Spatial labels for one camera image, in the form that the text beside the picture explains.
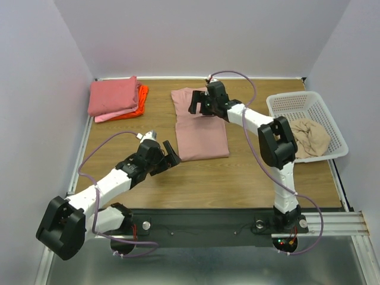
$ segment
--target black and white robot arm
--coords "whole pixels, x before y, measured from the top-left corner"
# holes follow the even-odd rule
[[[193,91],[189,112],[215,115],[227,122],[243,126],[245,105],[238,100],[230,100],[222,82],[208,82],[207,91]],[[247,130],[258,136],[260,154],[270,166],[273,178],[294,193],[286,191],[274,183],[275,223],[278,230],[289,229],[295,225],[301,212],[295,192],[293,167],[297,144],[286,118],[272,118],[249,108],[245,111]]]
[[[139,138],[137,152],[119,162],[96,186],[92,185],[65,199],[58,196],[50,201],[36,237],[63,260],[73,257],[85,241],[95,237],[92,226],[96,209],[132,189],[145,180],[148,174],[156,175],[181,162],[168,141],[163,143],[166,149],[164,154],[154,131]],[[96,190],[99,191],[98,205]],[[130,214],[127,208],[118,203],[107,207],[98,213],[95,232],[104,233],[120,228],[126,220],[131,219]]]

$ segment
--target gray floor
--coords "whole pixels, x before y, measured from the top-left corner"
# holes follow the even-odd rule
[[[299,239],[299,249],[315,238]],[[324,237],[311,252],[285,256],[271,248],[161,248],[150,256],[112,256],[93,239],[71,260],[54,257],[48,284],[365,284],[351,237]]]

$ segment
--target plastic basket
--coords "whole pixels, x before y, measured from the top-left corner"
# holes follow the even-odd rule
[[[296,159],[296,162],[317,162],[321,160],[336,159],[345,156],[349,148],[335,123],[333,116],[327,109],[322,97],[312,91],[281,93],[267,98],[269,113],[277,118],[284,116],[288,121],[308,118],[320,123],[331,137],[328,150],[323,156],[308,159]]]

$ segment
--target white wall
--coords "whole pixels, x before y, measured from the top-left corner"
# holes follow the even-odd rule
[[[92,75],[54,3],[0,9],[0,284],[34,284],[48,202],[67,190]]]
[[[55,2],[95,77],[302,77],[349,0]]]
[[[380,260],[379,76],[380,2],[352,0],[306,83],[324,98],[349,146],[337,167]]]

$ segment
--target beige cloth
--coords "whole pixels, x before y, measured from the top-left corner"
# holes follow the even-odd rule
[[[331,138],[321,124],[310,119],[299,119],[291,121],[290,128],[298,146],[297,159],[323,156],[327,151]]]

